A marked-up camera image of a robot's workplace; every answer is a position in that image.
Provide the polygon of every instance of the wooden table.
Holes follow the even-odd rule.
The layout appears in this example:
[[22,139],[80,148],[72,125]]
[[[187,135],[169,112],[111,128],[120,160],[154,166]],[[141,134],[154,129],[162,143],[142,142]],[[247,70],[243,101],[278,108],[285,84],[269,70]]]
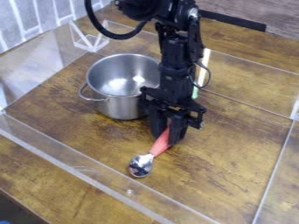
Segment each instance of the wooden table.
[[[118,20],[119,14],[114,12],[111,17]],[[87,19],[80,24],[92,30]],[[286,49],[298,49],[298,42],[210,20],[203,21],[203,34],[210,48],[299,71],[299,52],[291,51],[286,58]],[[95,114],[90,104],[75,97],[86,72],[100,58],[88,53],[76,60],[10,106],[7,113],[126,173],[127,161],[146,152],[154,139],[146,120],[114,121]],[[141,181],[217,221],[250,223],[291,121],[209,92],[202,93],[199,101],[210,109],[207,127],[201,132],[190,129],[183,142],[157,159],[154,174]],[[48,222],[155,222],[15,143],[3,137],[0,140],[0,187]],[[231,148],[241,143],[238,150]]]

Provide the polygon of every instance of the cable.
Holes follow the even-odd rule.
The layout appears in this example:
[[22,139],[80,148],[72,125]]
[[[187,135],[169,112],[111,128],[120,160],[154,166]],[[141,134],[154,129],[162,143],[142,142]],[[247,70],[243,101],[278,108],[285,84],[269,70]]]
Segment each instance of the cable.
[[210,76],[210,78],[209,78],[209,80],[207,80],[207,83],[206,83],[203,86],[199,86],[199,85],[197,84],[197,82],[194,81],[193,77],[190,76],[191,84],[193,84],[197,88],[206,88],[206,87],[210,85],[210,83],[211,83],[211,70],[202,64],[201,61],[198,61],[195,64],[197,64],[198,66],[201,66],[201,67],[209,72],[209,76]]
[[84,3],[86,3],[86,10],[88,13],[88,18],[90,18],[91,23],[94,24],[96,29],[102,32],[102,34],[106,35],[107,37],[110,37],[111,39],[119,39],[119,40],[131,39],[143,30],[143,28],[147,24],[147,21],[141,22],[139,25],[137,26],[135,30],[131,31],[130,33],[115,34],[114,32],[108,31],[98,20],[98,17],[95,15],[95,12],[92,9],[91,0],[86,0]]

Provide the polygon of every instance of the metal pot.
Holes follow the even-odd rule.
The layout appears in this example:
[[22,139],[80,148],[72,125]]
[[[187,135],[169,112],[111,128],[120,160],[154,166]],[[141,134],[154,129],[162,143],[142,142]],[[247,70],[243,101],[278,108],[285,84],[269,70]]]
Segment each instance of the metal pot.
[[[115,119],[132,120],[146,115],[139,108],[141,87],[158,88],[159,82],[155,59],[139,54],[118,54],[99,60],[91,67],[79,96],[94,102],[99,113]],[[86,87],[91,88],[94,98],[84,96]]]

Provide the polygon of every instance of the spoon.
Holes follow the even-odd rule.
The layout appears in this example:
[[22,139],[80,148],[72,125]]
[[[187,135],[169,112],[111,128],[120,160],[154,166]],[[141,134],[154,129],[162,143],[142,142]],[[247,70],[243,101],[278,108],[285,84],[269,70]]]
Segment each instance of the spoon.
[[154,168],[155,158],[170,148],[169,137],[170,127],[157,139],[150,153],[132,158],[128,165],[128,170],[137,178],[143,178],[150,174]]

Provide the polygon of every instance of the red spoon handle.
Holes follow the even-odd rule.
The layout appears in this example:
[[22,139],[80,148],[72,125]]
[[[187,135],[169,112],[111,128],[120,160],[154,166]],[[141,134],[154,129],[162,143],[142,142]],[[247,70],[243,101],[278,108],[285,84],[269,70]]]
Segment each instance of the red spoon handle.
[[170,127],[165,130],[163,134],[155,140],[150,153],[158,157],[169,148]]

